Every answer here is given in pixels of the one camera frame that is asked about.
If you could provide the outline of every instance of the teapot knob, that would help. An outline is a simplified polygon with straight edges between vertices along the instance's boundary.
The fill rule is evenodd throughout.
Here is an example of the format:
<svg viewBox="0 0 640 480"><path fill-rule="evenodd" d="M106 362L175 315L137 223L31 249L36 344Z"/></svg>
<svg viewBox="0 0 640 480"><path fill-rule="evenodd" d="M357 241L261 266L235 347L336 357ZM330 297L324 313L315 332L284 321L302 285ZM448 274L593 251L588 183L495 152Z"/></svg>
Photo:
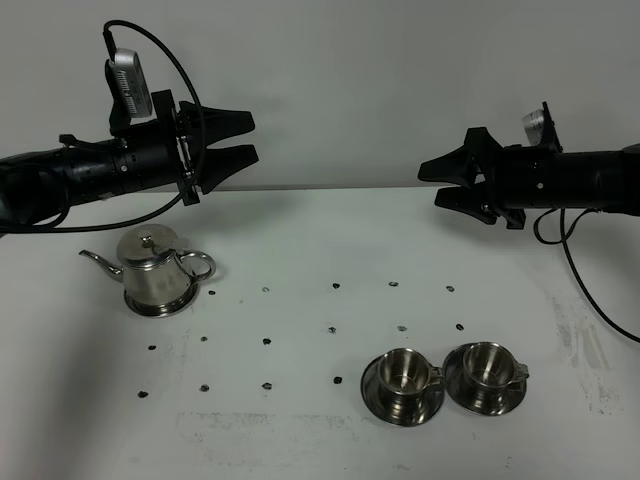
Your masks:
<svg viewBox="0 0 640 480"><path fill-rule="evenodd" d="M140 240L142 240L142 246L146 247L146 246L151 246L151 245L146 245L146 244L152 244L152 240L151 240L151 232L149 230L140 230L138 232L138 238L140 238Z"/></svg>

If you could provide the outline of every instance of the white tabletop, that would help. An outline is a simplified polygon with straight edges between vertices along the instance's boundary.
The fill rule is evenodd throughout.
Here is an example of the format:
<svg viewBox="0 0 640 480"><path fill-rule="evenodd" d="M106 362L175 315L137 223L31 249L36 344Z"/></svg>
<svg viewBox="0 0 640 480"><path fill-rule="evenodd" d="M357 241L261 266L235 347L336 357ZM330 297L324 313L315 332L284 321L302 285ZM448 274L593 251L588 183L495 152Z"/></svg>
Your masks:
<svg viewBox="0 0 640 480"><path fill-rule="evenodd" d="M0 478L636 479L640 349L594 315L559 247L440 210L435 191L224 192L174 207L158 223L220 268L166 319L129 312L122 285L77 255L113 259L123 231L3 238ZM68 223L170 196L77 207ZM588 216L572 245L603 308L639 334L636 224ZM366 409L360 376L376 356L408 346L441 365L482 340L529 366L513 412L446 398L401 428Z"/></svg>

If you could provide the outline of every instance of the white background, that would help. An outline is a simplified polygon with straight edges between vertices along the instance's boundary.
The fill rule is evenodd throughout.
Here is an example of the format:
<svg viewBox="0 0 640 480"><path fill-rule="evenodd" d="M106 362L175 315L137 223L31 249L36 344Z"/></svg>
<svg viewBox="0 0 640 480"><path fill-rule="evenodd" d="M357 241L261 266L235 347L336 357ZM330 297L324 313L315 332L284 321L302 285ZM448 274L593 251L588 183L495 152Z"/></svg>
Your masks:
<svg viewBox="0 0 640 480"><path fill-rule="evenodd" d="M567 151L638 141L640 8L628 1L5 0L0 155L108 136L103 22L175 52L205 105L251 110L261 162L226 186L405 185L470 126L523 143L549 102ZM147 40L153 90L187 92Z"/></svg>

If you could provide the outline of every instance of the stainless steel teapot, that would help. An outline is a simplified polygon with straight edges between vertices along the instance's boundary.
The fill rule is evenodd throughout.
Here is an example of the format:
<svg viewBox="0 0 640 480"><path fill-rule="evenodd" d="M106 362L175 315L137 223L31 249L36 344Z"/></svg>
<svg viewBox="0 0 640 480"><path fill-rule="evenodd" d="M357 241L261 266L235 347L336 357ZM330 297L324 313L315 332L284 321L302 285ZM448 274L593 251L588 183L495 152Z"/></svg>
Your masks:
<svg viewBox="0 0 640 480"><path fill-rule="evenodd" d="M211 277L216 263L209 255L180 249L178 235L164 225L141 225L128 231L118 243L116 255L122 266L100 255L82 250L114 280L124 284L124 299L135 313L163 317L187 307L198 292L198 284ZM196 258L208 270L195 274L184 260Z"/></svg>

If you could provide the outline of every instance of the black cable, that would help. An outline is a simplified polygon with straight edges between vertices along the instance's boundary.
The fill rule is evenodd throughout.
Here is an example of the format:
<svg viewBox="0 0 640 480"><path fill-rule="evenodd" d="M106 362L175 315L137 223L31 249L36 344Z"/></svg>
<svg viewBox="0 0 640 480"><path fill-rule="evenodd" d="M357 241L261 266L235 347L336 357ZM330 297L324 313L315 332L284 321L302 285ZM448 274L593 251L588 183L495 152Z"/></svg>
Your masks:
<svg viewBox="0 0 640 480"><path fill-rule="evenodd" d="M31 226L16 226L16 227L3 227L0 226L0 234L5 233L80 233L80 232L101 232L105 230L115 230L118 228L126 228L131 227L133 225L138 225L140 223L148 222L149 220L162 215L166 211L168 211L171 207L173 207L176 203L184 198L187 192L193 188L196 184L197 180L200 178L200 174L202 173L202 169L205 164L205 156L207 154L207 132L206 132L206 122L204 119L204 111L202 109L202 105L200 104L200 99L198 98L198 94L196 93L187 72L185 72L182 65L178 59L171 53L171 51L162 43L157 37L155 37L151 32L145 30L144 28L136 25L135 23L127 22L126 20L111 20L104 24L103 35L105 38L111 38L110 28L114 26L121 26L130 28L148 38L151 42L153 42L162 52L169 58L173 66L178 70L180 77L184 81L187 90L189 90L189 94L193 98L193 103L196 107L196 111L198 112L198 120L200 121L200 158L196 165L196 169L194 174L185 182L185 185L182 187L178 195L176 195L171 201L169 201L164 206L160 207L157 210L154 210L147 215L143 215L138 218L134 218L131 220L127 220L124 222L116 222L116 223L106 223L104 225L89 225L84 227L56 227L51 228L51 224L48 225L31 225Z"/></svg>
<svg viewBox="0 0 640 480"><path fill-rule="evenodd" d="M542 220L544 217L546 217L550 213L553 213L557 210L558 210L557 208L552 208L551 210L547 210L538 218L536 218L536 221L533 223L533 234L536 236L536 239L538 239L538 241L544 245L560 245L562 243L563 238L564 240L568 240L569 237L573 235L573 231L575 230L576 225L578 224L578 220L580 220L587 213L597 212L597 210L593 208L587 208L584 212L578 215L578 218L576 218L573 221L573 223L571 224L571 227L569 227L569 231L567 232L566 236L564 236L563 238L560 238L560 240L545 240L544 238L542 238L542 235L540 235L540 220Z"/></svg>
<svg viewBox="0 0 640 480"><path fill-rule="evenodd" d="M634 334L626 331L624 328L622 328L621 326L619 326L617 323L615 323L613 320L611 320L611 318L609 318L609 316L604 313L604 311L602 310L602 308L600 308L600 305L598 305L598 303L595 301L595 299L591 296L591 294L589 293L589 290L587 290L586 285L584 284L584 282L582 281L582 278L580 277L580 274L578 273L578 269L576 268L576 265L573 261L573 257L571 256L571 252L569 251L569 244L567 243L568 238L571 236L571 234L573 233L573 230L575 229L578 220L580 220L583 216L585 216L587 213L591 213L591 212L595 212L596 210L593 209L586 209L584 212L582 212L580 215L578 215L578 218L576 218L573 223L571 224L571 228L569 228L569 232L565 231L565 225L564 225L564 219L565 219L565 209L562 208L560 209L560 240L557 242L549 242L544 240L542 237L540 237L540 233L538 231L538 226L540 223L540 220L542 219L542 217L555 212L557 209L556 208L552 208L551 210L543 213L542 215L540 215L537 220L535 221L534 225L533 225L533 233L536 236L536 238L544 243L545 245L557 245L558 243L562 244L562 249L564 250L564 254L567 257L567 263L569 264L569 268L571 268L571 272L573 272L573 276L576 279L576 282L578 282L578 286L580 287L580 290L582 290L582 293L584 294L584 296L587 298L587 300L589 301L589 303L591 304L591 306L593 307L593 309L598 312L598 314L600 315L600 317L611 327L613 328L616 332L618 332L620 335L627 337L629 340L636 342L636 343L640 343L640 337L635 336Z"/></svg>

